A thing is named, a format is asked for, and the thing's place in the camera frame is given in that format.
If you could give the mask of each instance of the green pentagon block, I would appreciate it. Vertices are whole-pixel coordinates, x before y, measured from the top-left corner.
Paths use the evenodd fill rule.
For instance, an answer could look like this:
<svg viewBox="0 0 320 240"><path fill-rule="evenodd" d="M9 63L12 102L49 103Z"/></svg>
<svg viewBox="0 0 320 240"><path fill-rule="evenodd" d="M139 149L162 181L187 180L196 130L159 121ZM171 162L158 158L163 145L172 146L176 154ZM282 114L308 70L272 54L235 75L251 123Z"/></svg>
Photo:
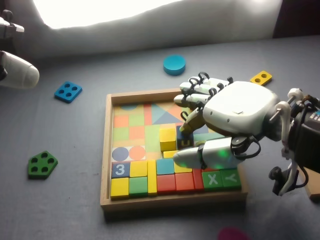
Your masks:
<svg viewBox="0 0 320 240"><path fill-rule="evenodd" d="M58 160L48 151L43 151L30 158L28 177L30 179L46 179L57 166Z"/></svg>
<svg viewBox="0 0 320 240"><path fill-rule="evenodd" d="M241 181L237 169L220 170L223 187L227 189L241 189Z"/></svg>
<svg viewBox="0 0 320 240"><path fill-rule="evenodd" d="M132 197L148 195L148 179L146 176L129 178L129 195Z"/></svg>
<svg viewBox="0 0 320 240"><path fill-rule="evenodd" d="M220 171L205 171L202 180L206 191L218 191L224 187Z"/></svg>

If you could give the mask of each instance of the yellow block with holes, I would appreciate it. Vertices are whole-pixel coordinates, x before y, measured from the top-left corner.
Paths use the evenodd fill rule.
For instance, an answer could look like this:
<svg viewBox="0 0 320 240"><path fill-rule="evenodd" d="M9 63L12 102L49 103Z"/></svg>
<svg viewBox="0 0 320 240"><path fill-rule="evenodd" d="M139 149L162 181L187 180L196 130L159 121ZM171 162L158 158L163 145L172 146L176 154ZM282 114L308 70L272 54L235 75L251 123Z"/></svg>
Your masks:
<svg viewBox="0 0 320 240"><path fill-rule="evenodd" d="M174 165L174 173L175 173L175 174L191 173L191 172L192 172L192 168L187 168L187 167L179 166L179 165L177 165L175 162L174 162L173 165Z"/></svg>
<svg viewBox="0 0 320 240"><path fill-rule="evenodd" d="M271 79L272 79L272 75L270 73L266 71L261 71L257 75L255 75L253 78L251 78L250 82L264 86L268 82L270 82Z"/></svg>
<svg viewBox="0 0 320 240"><path fill-rule="evenodd" d="M130 178L146 177L148 172L147 161L130 162Z"/></svg>
<svg viewBox="0 0 320 240"><path fill-rule="evenodd" d="M175 153L177 153L177 152L178 152L178 150L176 150L176 151L164 151L163 152L163 158L164 159L173 159Z"/></svg>
<svg viewBox="0 0 320 240"><path fill-rule="evenodd" d="M162 152L174 151L176 148L176 129L160 128L159 130L160 150Z"/></svg>
<svg viewBox="0 0 320 240"><path fill-rule="evenodd" d="M156 169L156 160L148 160L148 194L156 195L157 194L157 169Z"/></svg>
<svg viewBox="0 0 320 240"><path fill-rule="evenodd" d="M112 199L129 197L129 178L128 177L111 179L110 197Z"/></svg>

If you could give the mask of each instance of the green block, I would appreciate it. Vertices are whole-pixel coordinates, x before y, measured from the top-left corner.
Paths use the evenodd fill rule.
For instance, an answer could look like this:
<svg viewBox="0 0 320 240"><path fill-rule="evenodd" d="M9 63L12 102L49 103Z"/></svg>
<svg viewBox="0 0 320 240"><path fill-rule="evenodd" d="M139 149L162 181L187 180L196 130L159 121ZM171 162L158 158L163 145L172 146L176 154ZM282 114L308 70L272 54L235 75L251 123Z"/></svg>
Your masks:
<svg viewBox="0 0 320 240"><path fill-rule="evenodd" d="M241 189L241 181L236 169L220 170L223 187L228 189Z"/></svg>
<svg viewBox="0 0 320 240"><path fill-rule="evenodd" d="M217 191L224 187L220 171L205 171L202 173L202 180L206 191Z"/></svg>
<svg viewBox="0 0 320 240"><path fill-rule="evenodd" d="M113 142L129 140L129 127L115 127L113 128Z"/></svg>
<svg viewBox="0 0 320 240"><path fill-rule="evenodd" d="M145 116L143 114L130 114L129 115L129 126L143 126L145 125Z"/></svg>
<svg viewBox="0 0 320 240"><path fill-rule="evenodd" d="M147 153L160 152L159 130L160 125L144 126L145 151Z"/></svg>
<svg viewBox="0 0 320 240"><path fill-rule="evenodd" d="M193 134L194 141L207 141L212 139L223 138L224 136L217 132Z"/></svg>
<svg viewBox="0 0 320 240"><path fill-rule="evenodd" d="M146 176L129 178L129 195L132 197L148 195L148 180Z"/></svg>
<svg viewBox="0 0 320 240"><path fill-rule="evenodd" d="M58 160L48 151L39 153L28 162L28 176L30 179L46 179L55 169Z"/></svg>

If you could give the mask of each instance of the table surface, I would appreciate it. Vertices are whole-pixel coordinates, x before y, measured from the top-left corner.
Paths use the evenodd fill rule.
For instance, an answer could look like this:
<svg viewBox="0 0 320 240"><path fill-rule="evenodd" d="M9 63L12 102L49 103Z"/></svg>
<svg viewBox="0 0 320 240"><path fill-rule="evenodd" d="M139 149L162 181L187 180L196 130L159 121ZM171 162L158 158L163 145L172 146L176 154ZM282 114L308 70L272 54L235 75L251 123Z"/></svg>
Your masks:
<svg viewBox="0 0 320 240"><path fill-rule="evenodd" d="M181 76L163 71L170 54L185 57ZM200 71L249 81L265 70L273 75L267 88L280 99L287 100L291 88L319 97L320 36L78 57L38 68L34 89L0 88L0 239L215 240L225 227L252 240L319 239L320 208L303 188L282 197L272 193L269 171L288 162L281 143L269 139L244 162L250 187L245 208L213 203L211 210L170 209L112 221L99 200L107 94L177 88ZM65 81L83 88L71 104L54 99ZM44 150L58 159L57 167L46 180L28 180L28 159Z"/></svg>

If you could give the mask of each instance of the blue round block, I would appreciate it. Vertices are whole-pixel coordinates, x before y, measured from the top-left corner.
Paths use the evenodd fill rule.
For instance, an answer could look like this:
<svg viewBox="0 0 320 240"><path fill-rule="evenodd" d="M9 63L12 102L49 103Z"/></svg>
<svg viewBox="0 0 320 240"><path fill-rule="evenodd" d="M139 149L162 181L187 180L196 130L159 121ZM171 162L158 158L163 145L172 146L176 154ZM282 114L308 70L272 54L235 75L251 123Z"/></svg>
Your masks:
<svg viewBox="0 0 320 240"><path fill-rule="evenodd" d="M163 70L172 76L182 74L186 69L186 60L181 55L170 55L163 61Z"/></svg>

